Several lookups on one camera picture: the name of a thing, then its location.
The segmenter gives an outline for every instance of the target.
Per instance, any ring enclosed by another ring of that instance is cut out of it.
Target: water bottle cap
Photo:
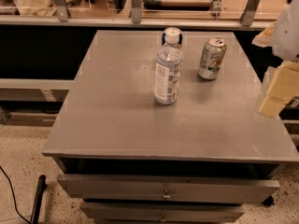
[[[179,28],[169,27],[169,28],[165,29],[164,32],[166,34],[165,41],[167,43],[176,44],[177,42],[179,42],[179,35],[181,33]]]

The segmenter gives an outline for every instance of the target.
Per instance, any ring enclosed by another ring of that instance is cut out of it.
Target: gray tabletop
[[[280,119],[256,113],[261,83],[233,33],[184,32],[178,100],[154,98],[162,32],[98,31],[43,154],[149,160],[299,161]],[[223,37],[216,80],[197,69],[205,42]]]

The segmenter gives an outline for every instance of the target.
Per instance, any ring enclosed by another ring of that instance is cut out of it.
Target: drawer
[[[261,203],[279,189],[275,180],[142,175],[59,175],[70,197],[201,203]]]
[[[82,203],[87,217],[111,223],[197,223],[235,222],[244,211],[241,207],[195,204]]]

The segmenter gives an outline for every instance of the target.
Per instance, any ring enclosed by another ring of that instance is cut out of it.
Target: can lid
[[[225,45],[224,39],[221,38],[210,38],[208,42],[215,47],[223,47]]]

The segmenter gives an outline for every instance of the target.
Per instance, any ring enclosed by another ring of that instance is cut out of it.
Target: drawer handle
[[[161,198],[164,201],[169,201],[171,199],[171,196],[168,194],[168,190],[167,189],[164,191],[164,195]]]
[[[167,222],[167,219],[165,219],[164,214],[161,215],[160,222],[161,223],[166,223]]]

